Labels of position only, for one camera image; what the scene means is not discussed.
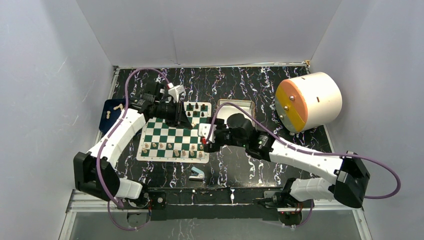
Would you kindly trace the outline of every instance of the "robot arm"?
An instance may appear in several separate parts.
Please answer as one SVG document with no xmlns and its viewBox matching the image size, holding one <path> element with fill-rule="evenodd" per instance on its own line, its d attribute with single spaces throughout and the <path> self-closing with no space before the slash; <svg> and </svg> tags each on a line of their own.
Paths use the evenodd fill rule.
<svg viewBox="0 0 424 240">
<path fill-rule="evenodd" d="M 73 165 L 77 190 L 109 201 L 96 171 L 97 155 L 102 143 L 107 139 L 100 155 L 100 168 L 110 193 L 117 198 L 135 200 L 134 203 L 137 205 L 145 203 L 146 199 L 141 194 L 143 185 L 136 181 L 119 178 L 115 173 L 115 168 L 122 151 L 150 118 L 164 119 L 170 127 L 193 128 L 184 110 L 184 103 L 178 101 L 182 90 L 181 86 L 170 86 L 166 96 L 164 96 L 164 87 L 163 84 L 147 85 L 141 99 L 133 98 L 130 100 L 125 117 L 124 111 L 122 111 L 115 124 L 95 146 L 86 153 L 79 152 L 74 157 Z M 108 138 L 109 133 L 118 124 L 119 126 Z"/>
<path fill-rule="evenodd" d="M 290 145 L 295 150 L 281 144 L 267 132 L 256 130 L 251 121 L 241 113 L 231 115 L 227 124 L 224 124 L 222 119 L 216 119 L 213 126 L 210 123 L 209 118 L 208 123 L 199 125 L 198 135 L 203 137 L 204 143 L 213 128 L 209 143 L 205 145 L 205 152 L 217 152 L 223 145 L 243 147 L 253 158 L 291 165 L 320 176 L 312 179 L 290 178 L 282 192 L 269 199 L 271 205 L 294 206 L 311 199 L 335 199 L 351 208 L 362 206 L 370 173 L 360 158 L 338 158 L 298 152 L 307 150 L 319 153 L 293 143 Z"/>
</svg>

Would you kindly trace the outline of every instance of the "metal tray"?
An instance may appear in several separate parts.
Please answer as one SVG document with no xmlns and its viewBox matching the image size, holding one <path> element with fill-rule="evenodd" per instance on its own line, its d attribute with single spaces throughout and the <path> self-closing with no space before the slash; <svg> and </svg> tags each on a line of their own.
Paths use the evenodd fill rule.
<svg viewBox="0 0 424 240">
<path fill-rule="evenodd" d="M 237 100 L 237 99 L 220 99 L 218 100 L 218 107 L 222 105 L 223 103 L 233 103 L 237 106 L 239 106 L 241 109 L 249 113 L 253 118 L 255 118 L 255 103 L 251 100 Z M 226 105 L 221 108 L 218 112 L 217 118 L 224 119 L 225 123 L 227 123 L 227 119 L 229 116 L 233 114 L 243 114 L 246 119 L 249 119 L 253 126 L 255 127 L 255 122 L 253 122 L 248 116 L 246 116 L 244 113 L 242 113 L 237 108 Z"/>
</svg>

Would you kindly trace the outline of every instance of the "yellow stripe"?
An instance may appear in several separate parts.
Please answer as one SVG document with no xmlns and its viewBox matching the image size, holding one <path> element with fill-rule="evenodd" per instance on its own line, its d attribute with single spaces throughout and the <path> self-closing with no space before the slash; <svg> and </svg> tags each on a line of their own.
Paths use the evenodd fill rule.
<svg viewBox="0 0 424 240">
<path fill-rule="evenodd" d="M 285 111 L 285 114 L 287 114 L 288 119 L 290 120 L 294 129 L 296 129 L 297 132 L 300 132 L 305 127 L 306 123 L 302 120 L 298 111 L 296 111 L 295 106 L 293 106 L 292 101 L 289 100 L 289 97 L 284 92 L 282 87 L 277 87 L 275 96 L 283 108 L 284 106 L 288 107 L 288 111 Z"/>
</svg>

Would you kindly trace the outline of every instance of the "blue object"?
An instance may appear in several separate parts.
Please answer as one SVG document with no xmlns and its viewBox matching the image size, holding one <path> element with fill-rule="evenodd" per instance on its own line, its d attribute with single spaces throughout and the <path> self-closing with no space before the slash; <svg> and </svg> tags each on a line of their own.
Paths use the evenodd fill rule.
<svg viewBox="0 0 424 240">
<path fill-rule="evenodd" d="M 103 111 L 101 113 L 100 124 L 98 125 L 98 129 L 100 132 L 105 135 L 109 129 L 112 128 L 114 123 L 118 120 L 121 115 L 121 109 L 118 108 L 114 110 L 114 107 L 122 104 L 125 108 L 125 98 L 122 99 L 109 99 L 104 102 Z M 106 118 L 108 114 L 107 111 L 110 111 L 109 119 Z"/>
</svg>

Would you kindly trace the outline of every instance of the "glass panel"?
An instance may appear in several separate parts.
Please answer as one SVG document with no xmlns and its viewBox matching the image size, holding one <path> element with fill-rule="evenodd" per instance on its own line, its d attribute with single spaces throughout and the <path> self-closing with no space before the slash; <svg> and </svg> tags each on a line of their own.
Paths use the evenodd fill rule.
<svg viewBox="0 0 424 240">
<path fill-rule="evenodd" d="M 114 212 L 113 217 L 129 227 L 125 212 Z M 140 225 L 146 215 L 131 216 L 131 224 Z M 124 231 L 115 227 L 106 212 L 78 212 L 72 229 L 73 240 L 105 239 L 185 239 L 185 240 L 264 240 L 264 239 L 328 239 L 360 240 L 351 210 L 314 211 L 306 225 L 292 231 L 279 222 L 260 219 L 178 219 L 153 221 L 138 231 Z"/>
</svg>

